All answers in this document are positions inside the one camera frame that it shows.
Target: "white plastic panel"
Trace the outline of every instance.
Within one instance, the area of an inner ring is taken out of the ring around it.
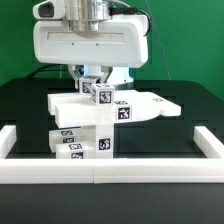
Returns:
[[[40,21],[34,28],[35,54],[40,62],[140,67],[148,59],[143,15],[113,16],[99,23],[99,31],[78,33],[68,21]]]

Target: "black cable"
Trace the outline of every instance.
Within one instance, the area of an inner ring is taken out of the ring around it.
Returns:
[[[153,16],[152,16],[152,13],[151,13],[149,1],[145,0],[145,4],[146,4],[146,7],[148,9],[148,13],[149,13],[149,16],[151,18],[152,28],[155,31],[156,40],[157,40],[157,42],[159,44],[159,48],[160,48],[160,51],[161,51],[161,54],[162,54],[162,57],[163,57],[164,66],[165,66],[165,69],[166,69],[166,73],[167,73],[168,79],[172,80],[171,75],[170,75],[170,71],[169,71],[169,66],[168,66],[167,59],[166,59],[166,54],[165,54],[165,51],[163,49],[162,42],[160,40],[160,36],[159,36],[158,30],[157,30],[157,27],[156,27],[155,20],[153,19]]]
[[[151,30],[151,24],[152,24],[152,22],[151,22],[151,18],[150,18],[149,14],[148,14],[147,12],[145,12],[145,11],[143,11],[143,10],[141,10],[141,9],[137,9],[137,12],[139,12],[139,13],[145,15],[145,16],[147,17],[147,19],[148,19],[148,29],[147,29],[147,31],[146,31],[146,34],[144,35],[144,37],[145,37],[145,36],[148,35],[148,33],[149,33],[150,30]]]
[[[146,13],[145,11],[141,10],[141,9],[137,9],[134,7],[128,7],[128,8],[110,8],[110,15],[114,16],[114,15],[135,15],[137,13],[141,13],[144,16],[147,17],[148,20],[148,29],[144,35],[144,37],[150,32],[151,29],[151,18],[149,16],[148,13]]]
[[[61,66],[61,64],[49,64],[49,65],[44,65],[38,69],[36,69],[35,71],[31,72],[30,74],[28,74],[26,76],[27,79],[32,79],[37,73],[42,72],[42,71],[49,71],[49,70],[45,70],[47,68],[52,68],[55,66]]]

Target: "metal cylinder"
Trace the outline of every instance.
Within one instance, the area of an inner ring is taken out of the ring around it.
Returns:
[[[97,31],[99,21],[109,18],[108,3],[102,0],[66,0],[65,4],[72,31]]]

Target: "green background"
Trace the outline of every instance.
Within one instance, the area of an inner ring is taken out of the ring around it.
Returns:
[[[0,85],[41,66],[34,56],[32,36],[32,7],[39,2],[0,0]],[[145,0],[126,2],[147,10]],[[149,0],[149,5],[172,80],[198,82],[224,99],[224,1]],[[135,79],[168,79],[155,30],[148,44],[150,59],[134,70]]]

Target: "black table surface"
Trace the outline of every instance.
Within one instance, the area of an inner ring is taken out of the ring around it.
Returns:
[[[8,158],[54,158],[47,94],[74,92],[72,80],[15,79],[0,88],[0,128],[17,127]],[[179,117],[115,125],[114,157],[204,158],[192,141],[206,126],[224,142],[224,103],[197,83],[136,81],[182,108]],[[223,184],[0,185],[0,223],[224,223]]]

